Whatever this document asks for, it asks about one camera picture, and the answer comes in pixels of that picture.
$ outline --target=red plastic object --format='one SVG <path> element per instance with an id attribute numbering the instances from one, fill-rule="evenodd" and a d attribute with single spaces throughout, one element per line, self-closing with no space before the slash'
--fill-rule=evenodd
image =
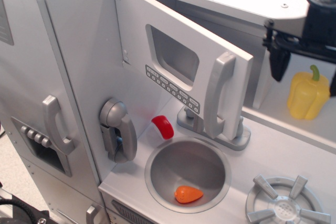
<path id="1" fill-rule="evenodd" d="M 159 129 L 163 139 L 171 139 L 174 136 L 173 126 L 164 115 L 154 117 L 152 123 Z"/>
<path id="2" fill-rule="evenodd" d="M 203 192 L 191 186 L 179 186 L 174 196 L 179 203 L 189 203 L 201 198 Z"/>

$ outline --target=burner grate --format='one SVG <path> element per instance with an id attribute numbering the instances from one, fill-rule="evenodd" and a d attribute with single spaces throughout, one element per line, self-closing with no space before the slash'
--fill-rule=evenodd
<path id="1" fill-rule="evenodd" d="M 298 176 L 254 178 L 255 186 L 246 200 L 246 217 L 250 224 L 330 224 L 314 196 L 305 186 L 308 180 Z"/>

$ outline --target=screw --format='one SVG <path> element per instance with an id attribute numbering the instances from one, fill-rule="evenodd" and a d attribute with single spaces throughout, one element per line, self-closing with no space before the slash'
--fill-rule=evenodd
<path id="1" fill-rule="evenodd" d="M 47 220 L 45 218 L 41 218 L 38 220 L 37 224 L 46 224 Z"/>

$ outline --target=countertop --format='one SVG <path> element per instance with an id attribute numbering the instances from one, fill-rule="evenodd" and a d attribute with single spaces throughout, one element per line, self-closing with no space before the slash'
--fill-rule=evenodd
<path id="1" fill-rule="evenodd" d="M 189 135 L 205 139 L 177 125 L 176 115 L 181 107 L 178 101 L 171 99 L 160 113 L 173 125 L 174 137 Z M 104 195 L 112 196 L 160 224 L 191 221 L 245 224 L 245 202 L 257 175 L 293 180 L 301 175 L 308 179 L 306 187 L 318 198 L 324 212 L 331 215 L 332 223 L 336 223 L 336 156 L 249 119 L 244 119 L 244 126 L 251 130 L 251 139 L 243 151 L 233 151 L 210 140 L 226 155 L 232 181 L 224 199 L 207 211 L 196 214 L 173 212 L 161 206 L 149 193 L 144 180 L 145 165 L 152 151 L 163 143 L 153 125 L 139 137 L 135 159 L 118 164 L 99 189 Z"/>

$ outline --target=orange toy carrot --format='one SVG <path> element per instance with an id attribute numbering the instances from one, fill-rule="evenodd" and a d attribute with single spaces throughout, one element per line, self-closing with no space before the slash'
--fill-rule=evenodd
<path id="1" fill-rule="evenodd" d="M 174 193 L 180 203 L 193 202 L 203 196 L 203 192 L 191 186 L 179 186 Z"/>

